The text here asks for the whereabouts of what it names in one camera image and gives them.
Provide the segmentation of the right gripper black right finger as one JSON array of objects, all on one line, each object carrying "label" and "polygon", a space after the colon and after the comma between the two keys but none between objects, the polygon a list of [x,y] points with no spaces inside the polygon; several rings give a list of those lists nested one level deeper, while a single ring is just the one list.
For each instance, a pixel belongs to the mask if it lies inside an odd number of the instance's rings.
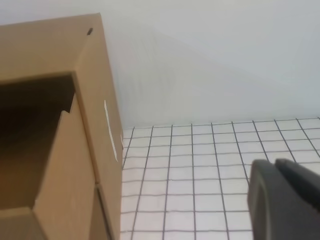
[{"label": "right gripper black right finger", "polygon": [[319,215],[320,176],[290,160],[276,160],[274,213]]}]

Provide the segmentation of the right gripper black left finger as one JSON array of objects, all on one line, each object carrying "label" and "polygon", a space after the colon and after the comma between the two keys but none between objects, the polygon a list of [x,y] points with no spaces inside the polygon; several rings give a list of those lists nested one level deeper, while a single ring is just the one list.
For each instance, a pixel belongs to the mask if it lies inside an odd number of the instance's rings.
[{"label": "right gripper black left finger", "polygon": [[247,195],[255,240],[318,240],[319,215],[277,215],[274,213],[275,163],[254,160]]}]

